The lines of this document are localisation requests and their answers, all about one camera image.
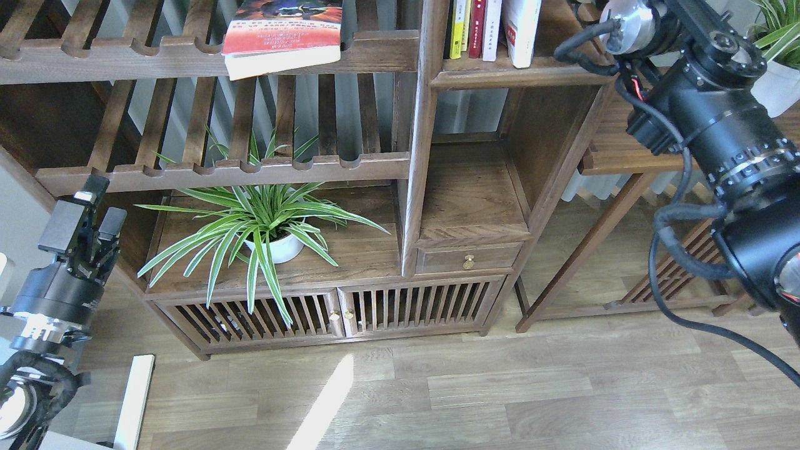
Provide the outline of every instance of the drawer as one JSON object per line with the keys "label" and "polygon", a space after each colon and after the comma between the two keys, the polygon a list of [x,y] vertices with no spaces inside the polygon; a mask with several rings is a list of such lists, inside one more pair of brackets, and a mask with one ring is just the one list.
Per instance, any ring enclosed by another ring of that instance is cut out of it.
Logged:
{"label": "drawer", "polygon": [[474,271],[511,267],[517,259],[521,242],[481,246],[420,248],[417,273]]}

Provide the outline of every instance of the potted plant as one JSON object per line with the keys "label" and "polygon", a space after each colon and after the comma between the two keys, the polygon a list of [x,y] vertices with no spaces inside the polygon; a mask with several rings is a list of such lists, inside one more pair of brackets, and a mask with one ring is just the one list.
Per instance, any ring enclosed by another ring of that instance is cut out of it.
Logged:
{"label": "potted plant", "polygon": [[766,73],[753,85],[753,96],[778,117],[800,99],[800,1],[754,0],[764,23],[751,27],[764,52]]}
{"label": "potted plant", "polygon": [[[230,149],[219,143],[213,135],[212,148],[219,149],[227,158]],[[318,137],[301,145],[296,152],[300,155],[306,151]],[[251,134],[248,163],[261,164],[255,136]],[[265,158],[272,158],[275,151],[275,136],[267,145]],[[168,163],[171,160],[159,155]],[[235,259],[247,263],[247,310],[253,313],[255,305],[255,288],[260,271],[266,279],[272,296],[287,326],[292,324],[291,316],[283,302],[278,273],[275,264],[294,258],[302,248],[308,247],[333,266],[336,261],[328,255],[328,245],[322,237],[321,230],[306,222],[306,218],[318,217],[345,227],[347,221],[364,223],[385,233],[386,229],[360,215],[341,209],[326,199],[317,199],[311,195],[322,183],[307,183],[299,187],[288,184],[268,184],[261,186],[202,187],[197,189],[180,189],[190,197],[210,205],[207,209],[172,207],[166,205],[136,205],[138,207],[177,213],[194,214],[195,218],[215,217],[211,223],[204,225],[195,233],[170,245],[142,267],[138,276],[143,276],[160,263],[161,267],[150,279],[150,286],[170,270],[181,258],[193,251],[194,256],[186,265],[183,276],[189,276],[207,255],[211,256],[211,268],[208,276],[206,306],[210,306],[214,293],[214,284],[223,264],[230,266]],[[242,247],[250,249],[245,255]]]}

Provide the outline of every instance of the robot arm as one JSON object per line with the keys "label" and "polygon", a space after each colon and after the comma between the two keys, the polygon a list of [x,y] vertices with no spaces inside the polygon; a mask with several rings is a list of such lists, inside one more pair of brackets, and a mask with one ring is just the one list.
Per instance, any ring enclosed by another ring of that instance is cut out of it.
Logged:
{"label": "robot arm", "polygon": [[[695,275],[737,277],[755,301],[780,311],[800,345],[800,152],[750,94],[766,71],[760,50],[703,0],[610,0],[597,31],[614,56],[617,88],[634,104],[627,133],[654,155],[688,149],[717,205],[670,207],[656,228],[670,253]],[[577,42],[556,58],[577,62]],[[650,56],[680,49],[661,75]],[[651,85],[646,89],[640,79]],[[726,267],[693,260],[669,226],[672,219],[714,217],[714,241]]]}
{"label": "robot arm", "polygon": [[[38,245],[54,254],[53,263],[30,271],[14,304],[0,310],[25,321],[11,343],[18,351],[0,366],[0,439],[13,438],[12,448],[38,448],[51,420],[85,384],[58,354],[90,339],[92,316],[119,255],[126,212],[109,208],[100,226],[94,224],[108,184],[91,175],[71,199],[56,203]],[[56,385],[60,392],[52,396]]]}

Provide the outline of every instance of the white book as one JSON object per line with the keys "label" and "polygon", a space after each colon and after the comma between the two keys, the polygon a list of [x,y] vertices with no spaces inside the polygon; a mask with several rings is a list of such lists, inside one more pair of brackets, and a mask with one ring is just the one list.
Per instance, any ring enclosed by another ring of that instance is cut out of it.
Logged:
{"label": "white book", "polygon": [[542,0],[503,0],[502,23],[511,64],[518,69],[530,67],[534,58],[536,29]]}
{"label": "white book", "polygon": [[500,43],[500,9],[502,0],[486,0],[483,19],[483,60],[495,61],[498,58]]}

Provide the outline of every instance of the wooden cabinet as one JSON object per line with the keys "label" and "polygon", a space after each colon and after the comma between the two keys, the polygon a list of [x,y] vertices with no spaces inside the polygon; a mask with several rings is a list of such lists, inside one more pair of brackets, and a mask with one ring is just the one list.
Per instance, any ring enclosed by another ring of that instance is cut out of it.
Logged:
{"label": "wooden cabinet", "polygon": [[[105,4],[80,2],[73,17],[60,2],[19,1],[0,8],[4,101],[24,103],[30,95],[25,83],[47,83],[42,86],[59,91],[59,83],[81,82],[105,108],[87,127],[95,131],[90,148],[70,155],[59,155],[52,145],[38,146],[30,133],[24,141],[14,139],[25,125],[10,120],[14,112],[7,111],[7,117],[0,115],[0,163],[44,199],[72,194],[89,173],[106,176],[110,201],[129,212],[118,269],[154,315],[204,359],[243,348],[486,332],[498,310],[496,299],[511,293],[609,92],[608,78],[551,56],[580,30],[564,0],[544,0],[537,53],[525,70],[514,69],[502,51],[497,62],[442,61],[447,2],[397,0],[396,27],[378,30],[377,0],[357,0],[359,29],[343,43],[341,61],[278,74],[273,102],[272,95],[256,95],[267,88],[263,79],[233,83],[231,159],[211,162],[206,127],[215,92],[222,82],[227,86],[220,46],[210,44],[212,28],[225,26],[215,23],[216,1],[190,0],[180,35],[159,42],[153,35],[161,2],[134,2],[121,37],[95,38]],[[27,33],[44,22],[53,35]],[[583,50],[602,60],[591,45]],[[375,73],[394,74],[391,136],[383,145],[377,113],[382,93],[376,93]],[[307,100],[297,96],[300,74],[316,78],[320,134],[317,154],[302,160],[293,152],[295,105]],[[357,74],[360,152],[338,145],[334,74]],[[144,78],[155,79],[155,87],[146,121],[137,130],[127,112],[136,83]],[[177,149],[176,163],[160,165],[156,154],[164,150],[182,78],[194,91],[186,141]],[[510,88],[496,131],[434,136],[439,92],[495,87]],[[272,111],[277,144],[289,150],[253,166],[244,155],[259,107]],[[43,115],[40,122],[47,119]],[[6,127],[3,120],[14,126]],[[120,145],[123,141],[129,145]],[[266,286],[257,290],[254,314],[246,313],[239,263],[222,271],[209,307],[202,266],[188,278],[170,271],[153,287],[146,287],[148,275],[135,278],[149,256],[202,225],[175,213],[156,215],[135,203],[191,204],[172,191],[178,188],[312,181],[328,182],[321,196],[390,233],[329,228],[326,238],[339,267],[308,249],[280,265],[278,277],[294,316],[291,328],[276,316]]]}

